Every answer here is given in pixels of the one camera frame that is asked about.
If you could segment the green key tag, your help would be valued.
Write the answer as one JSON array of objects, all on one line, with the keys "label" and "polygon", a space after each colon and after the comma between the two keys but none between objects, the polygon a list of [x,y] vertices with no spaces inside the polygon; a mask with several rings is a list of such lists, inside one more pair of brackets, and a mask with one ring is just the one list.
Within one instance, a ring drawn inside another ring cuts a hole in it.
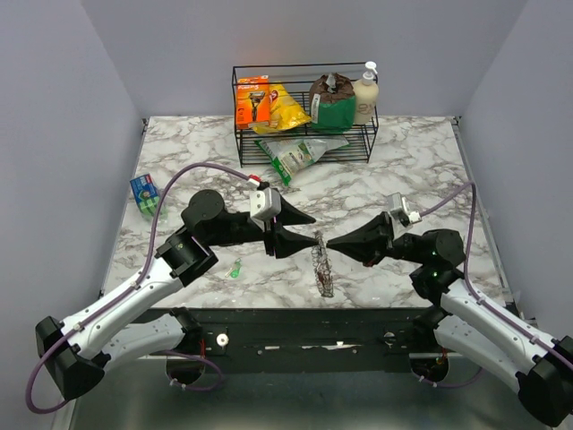
[{"label": "green key tag", "polygon": [[236,279],[240,274],[241,268],[242,268],[242,260],[238,258],[234,261],[233,265],[227,271],[226,277]]}]

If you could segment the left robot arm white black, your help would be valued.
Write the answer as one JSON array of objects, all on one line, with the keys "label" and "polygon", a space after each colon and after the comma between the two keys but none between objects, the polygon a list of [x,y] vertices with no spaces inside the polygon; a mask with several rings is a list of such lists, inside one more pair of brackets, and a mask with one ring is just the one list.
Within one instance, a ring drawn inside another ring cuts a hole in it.
[{"label": "left robot arm white black", "polygon": [[214,190],[194,194],[182,211],[183,226],[154,247],[150,260],[113,292],[63,320],[46,317],[36,326],[38,354],[65,400],[92,390],[113,367],[148,354],[180,354],[201,347],[201,324],[184,307],[147,323],[136,320],[162,299],[202,277],[218,261],[213,246],[262,242],[267,255],[283,259],[317,244],[289,231],[314,223],[278,190],[250,194],[250,209],[227,210]]}]

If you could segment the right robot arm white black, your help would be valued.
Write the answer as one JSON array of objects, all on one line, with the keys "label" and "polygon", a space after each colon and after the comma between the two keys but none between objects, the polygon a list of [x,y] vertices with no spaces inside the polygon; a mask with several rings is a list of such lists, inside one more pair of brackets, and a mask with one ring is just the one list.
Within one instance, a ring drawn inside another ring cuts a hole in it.
[{"label": "right robot arm white black", "polygon": [[572,338],[539,330],[471,286],[459,270],[466,261],[460,234],[446,228],[409,233],[420,220],[416,211],[382,212],[327,247],[366,267],[384,258],[416,263],[410,279],[432,303],[432,317],[413,327],[414,344],[424,351],[439,345],[472,360],[515,392],[531,416],[559,426],[572,413]]}]

